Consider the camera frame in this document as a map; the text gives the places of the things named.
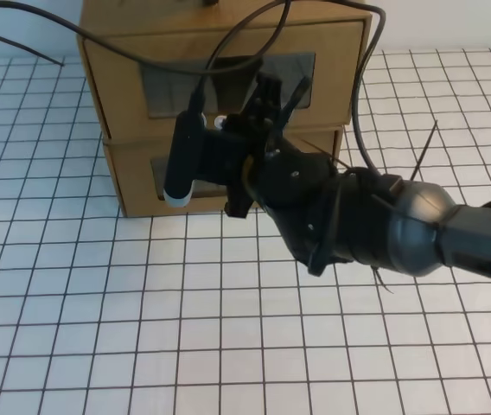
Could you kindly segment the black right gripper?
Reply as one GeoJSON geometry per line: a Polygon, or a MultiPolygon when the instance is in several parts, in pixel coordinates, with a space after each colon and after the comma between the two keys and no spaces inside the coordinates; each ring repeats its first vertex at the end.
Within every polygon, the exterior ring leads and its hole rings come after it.
{"type": "Polygon", "coordinates": [[[283,136],[284,127],[309,90],[303,77],[281,108],[281,80],[259,72],[247,116],[231,114],[222,131],[245,139],[246,155],[226,186],[227,216],[244,219],[254,203],[275,222],[293,258],[321,276],[340,259],[333,253],[341,189],[333,160],[302,152],[283,136]]]}

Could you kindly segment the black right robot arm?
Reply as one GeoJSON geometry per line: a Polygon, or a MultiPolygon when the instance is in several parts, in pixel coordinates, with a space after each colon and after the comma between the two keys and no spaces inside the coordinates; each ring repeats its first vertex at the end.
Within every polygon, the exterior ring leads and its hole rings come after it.
{"type": "Polygon", "coordinates": [[[220,124],[245,140],[240,184],[293,258],[313,275],[357,262],[413,277],[448,266],[491,278],[491,201],[460,205],[434,183],[363,167],[339,171],[329,154],[303,152],[284,138],[308,86],[301,80],[282,105],[280,81],[259,75],[242,111],[220,124]]]}

